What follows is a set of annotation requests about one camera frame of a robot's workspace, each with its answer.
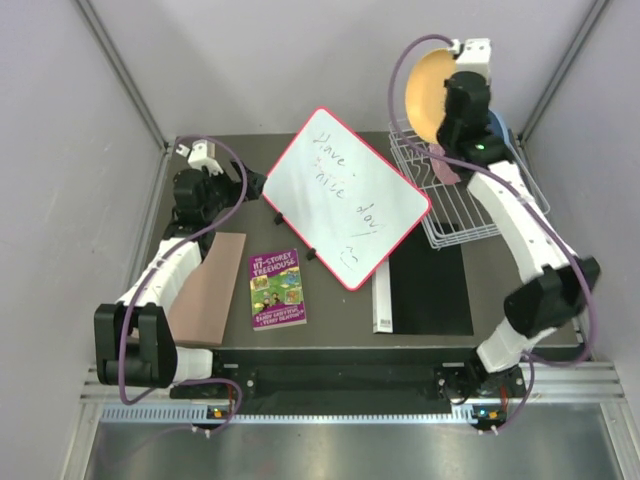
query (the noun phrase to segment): dish rack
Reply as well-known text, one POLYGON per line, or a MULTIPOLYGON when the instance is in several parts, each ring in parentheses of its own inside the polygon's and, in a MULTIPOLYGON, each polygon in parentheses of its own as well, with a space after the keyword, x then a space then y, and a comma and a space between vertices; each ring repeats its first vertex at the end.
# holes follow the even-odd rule
MULTIPOLYGON (((408 120, 400 120, 398 123, 409 139, 427 148, 427 143, 415 134, 408 120)), ((389 130, 391 154, 398 167, 407 178, 429 196, 433 204, 431 212, 422 220, 432 248, 450 247, 500 234, 491 216, 469 193, 466 186, 440 183, 431 169, 429 157, 413 150, 400 138, 392 125, 389 130)), ((521 158, 516 158, 516 162, 540 210, 545 215, 548 214, 549 203, 531 173, 521 158)))

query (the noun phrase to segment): book cover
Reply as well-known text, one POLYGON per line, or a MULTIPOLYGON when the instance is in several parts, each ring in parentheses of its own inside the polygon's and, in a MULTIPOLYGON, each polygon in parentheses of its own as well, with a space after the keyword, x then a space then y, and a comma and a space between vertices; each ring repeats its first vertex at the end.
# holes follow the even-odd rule
POLYGON ((249 257, 254 330, 307 323, 297 250, 249 257))

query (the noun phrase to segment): white wall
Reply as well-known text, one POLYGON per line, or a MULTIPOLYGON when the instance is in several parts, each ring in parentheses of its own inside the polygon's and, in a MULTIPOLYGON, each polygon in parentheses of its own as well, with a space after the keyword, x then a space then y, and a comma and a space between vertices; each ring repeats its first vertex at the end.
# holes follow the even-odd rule
POLYGON ((56 478, 159 150, 69 0, 0 15, 0 478, 56 478))
POLYGON ((616 0, 529 143, 553 220, 602 267, 597 351, 615 361, 640 422, 640 3, 616 0))
POLYGON ((320 105, 386 130, 393 64, 426 33, 491 37, 494 108, 518 130, 589 3, 93 0, 167 137, 293 132, 320 105))

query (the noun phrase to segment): red whiteboard border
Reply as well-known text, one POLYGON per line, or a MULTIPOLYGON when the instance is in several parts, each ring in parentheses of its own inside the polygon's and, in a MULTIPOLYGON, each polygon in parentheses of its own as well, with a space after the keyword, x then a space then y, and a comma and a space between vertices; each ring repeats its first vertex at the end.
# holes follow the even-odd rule
MULTIPOLYGON (((304 122, 304 125, 302 126, 302 128, 300 128, 300 130, 298 130, 298 133, 296 133, 296 136, 293 137, 293 140, 291 140, 291 143, 289 144, 289 146, 285 149, 285 151, 282 153, 282 155, 280 155, 280 158, 278 158, 278 161, 273 165, 273 167, 271 167, 271 169, 269 170, 269 173, 267 173, 267 177, 269 177, 271 175, 271 172, 273 172, 275 170, 275 168, 278 166, 278 164, 280 163, 280 160, 282 160, 282 157, 284 157, 286 155, 286 153, 289 151, 289 149, 291 148, 291 145, 293 145, 293 143, 296 141, 296 139, 298 138, 298 135, 300 135, 300 132, 302 132, 305 127, 307 126, 307 124, 311 121, 311 119, 313 118, 313 116, 318 113, 320 110, 324 110, 325 112, 327 112, 329 115, 331 115, 333 118, 335 118, 343 127, 345 127, 347 130, 349 130, 349 132, 351 132, 351 134, 356 137, 358 140, 360 140, 360 142, 366 146, 369 150, 371 150, 373 153, 376 154, 376 156, 382 160, 384 163, 387 164, 387 166, 389 166, 389 168, 391 168, 393 171, 395 171, 398 175, 400 175, 400 177, 407 182, 408 185, 410 185, 414 190, 416 190, 420 195, 422 195, 426 200, 427 200, 427 209, 425 210, 424 214, 420 217, 418 217, 418 220, 411 226, 411 228, 409 228, 409 230, 406 231, 406 233, 404 235, 402 235, 402 237, 400 237, 400 239, 398 240, 398 242, 391 247, 391 250, 389 250, 387 252, 386 255, 384 255, 382 257, 382 259, 377 263, 376 266, 373 267, 373 269, 371 269, 371 271, 369 273, 367 273, 365 275, 365 277, 363 278, 362 282, 360 282, 356 287, 354 288, 350 288, 347 285, 344 284, 344 282, 342 281, 342 279, 340 278, 340 276, 331 268, 331 266, 322 258, 322 256, 320 256, 317 252, 316 252, 316 257, 324 264, 325 267, 327 267, 327 269, 329 269, 329 271, 333 274, 334 277, 336 277, 338 279, 338 281, 342 284, 342 286, 344 288, 346 288, 347 290, 349 290, 350 292, 354 292, 356 290, 358 290, 360 287, 362 287, 362 285, 369 280, 369 277, 371 277, 371 275, 373 275, 373 272, 376 271, 376 269, 380 266, 380 264, 382 262, 384 262, 389 255, 391 255, 391 253, 398 248, 398 245, 400 245, 402 243, 402 241, 407 237, 407 235, 409 235, 409 233, 418 226, 418 224, 420 223, 420 221, 429 214, 429 212, 431 211, 431 199, 429 198, 429 196, 424 193, 422 190, 420 190, 419 188, 417 188, 413 183, 411 183, 404 175, 402 175, 402 173, 400 173, 400 171, 394 167, 393 165, 391 165, 391 163, 389 163, 387 161, 386 158, 384 158, 382 155, 380 155, 377 151, 375 151, 373 148, 371 148, 371 146, 365 142, 362 138, 360 138, 360 136, 354 132, 351 127, 349 127, 349 125, 347 125, 346 123, 344 123, 340 118, 338 118, 331 110, 329 110, 326 107, 318 107, 316 108, 313 113, 311 114, 311 116, 307 119, 306 122, 304 122)), ((279 212, 278 208, 273 204, 273 202, 271 200, 269 200, 269 197, 267 197, 266 194, 262 195, 264 197, 264 199, 267 201, 267 203, 269 205, 271 205, 271 207, 276 211, 279 212)), ((298 235, 298 237, 303 241, 303 243, 309 247, 310 249, 313 248, 309 242, 300 234, 300 232, 296 229, 296 227, 294 227, 289 220, 287 220, 287 218, 283 215, 282 216, 283 220, 285 221, 285 223, 287 225, 289 225, 289 227, 291 228, 291 230, 293 230, 295 232, 296 235, 298 235)))

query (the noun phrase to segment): gray floor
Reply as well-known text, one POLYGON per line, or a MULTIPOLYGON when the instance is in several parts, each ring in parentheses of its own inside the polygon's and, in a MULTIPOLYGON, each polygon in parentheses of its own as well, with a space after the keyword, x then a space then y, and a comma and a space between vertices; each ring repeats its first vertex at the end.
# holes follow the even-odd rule
MULTIPOLYGON (((362 137, 378 152, 393 161, 386 133, 364 133, 362 137)), ((233 148, 247 166, 266 173, 282 154, 292 135, 251 135, 220 137, 233 148)), ((228 158, 218 149, 219 158, 228 158)), ((150 256, 156 251, 169 221, 173 205, 171 179, 186 168, 186 160, 174 155, 170 161, 159 215, 153 232, 150 256)), ((225 330, 225 347, 394 347, 394 346, 465 346, 484 340, 503 318, 502 302, 506 294, 519 285, 516 265, 501 238, 463 245, 463 256, 474 336, 401 336, 372 333, 371 283, 356 292, 340 285, 317 261, 302 261, 302 282, 308 323, 306 325, 254 332, 251 327, 248 257, 288 248, 305 252, 302 241, 286 225, 273 224, 275 212, 264 200, 244 204, 220 231, 245 232, 247 242, 236 282, 229 319, 225 330)), ((571 325, 545 339, 552 346, 576 345, 571 325)))
POLYGON ((166 428, 101 424, 86 480, 622 480, 593 405, 530 405, 497 438, 467 425, 234 425, 149 441, 166 428))

